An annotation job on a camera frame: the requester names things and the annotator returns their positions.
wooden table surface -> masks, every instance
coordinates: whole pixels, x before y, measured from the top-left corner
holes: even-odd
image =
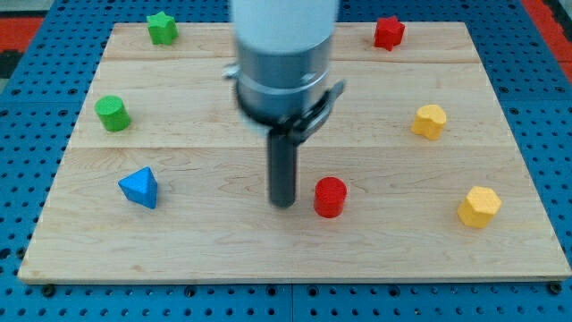
[[[223,67],[231,25],[178,24],[153,46],[145,24],[116,24],[20,269],[42,284],[430,283],[542,281],[570,267],[463,23],[407,23],[402,45],[372,47],[372,23],[340,23],[330,82],[346,79],[326,125],[299,149],[299,196],[266,198],[265,138],[236,107]],[[132,118],[103,130],[104,95]],[[439,104],[437,141],[410,132]],[[157,209],[117,182],[151,166]],[[314,187],[349,187],[323,219]],[[488,227],[456,210],[474,185],[503,201]]]

green cylinder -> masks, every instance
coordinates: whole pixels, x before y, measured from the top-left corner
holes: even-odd
[[[131,123],[123,101],[114,95],[101,97],[96,103],[96,113],[108,131],[121,131]]]

yellow block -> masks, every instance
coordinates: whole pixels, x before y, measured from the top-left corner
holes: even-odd
[[[446,122],[447,115],[440,106],[436,104],[421,106],[417,110],[411,131],[429,140],[437,140]]]
[[[458,207],[457,214],[463,224],[485,228],[501,208],[502,201],[491,188],[473,187]]]

blue triangular prism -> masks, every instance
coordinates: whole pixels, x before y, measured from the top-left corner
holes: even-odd
[[[151,168],[144,167],[134,174],[121,179],[119,186],[127,199],[155,209],[157,204],[157,181],[151,172]]]

toy block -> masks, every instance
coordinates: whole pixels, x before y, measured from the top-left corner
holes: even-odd
[[[491,188],[473,187],[457,209],[463,224],[485,228],[501,208],[502,201]]]
[[[438,140],[446,122],[447,115],[440,106],[436,104],[421,106],[411,124],[411,131],[429,140]]]
[[[117,96],[101,97],[96,102],[96,114],[108,131],[121,131],[131,123],[123,101]]]
[[[335,177],[325,177],[315,186],[314,210],[324,218],[335,218],[341,214],[348,195],[346,184]]]
[[[374,46],[392,51],[394,46],[401,43],[404,32],[405,25],[396,16],[379,18],[375,26]]]
[[[179,36],[175,19],[164,12],[147,16],[147,29],[153,45],[171,45]]]
[[[148,166],[121,179],[119,186],[127,199],[147,208],[155,209],[157,181]]]

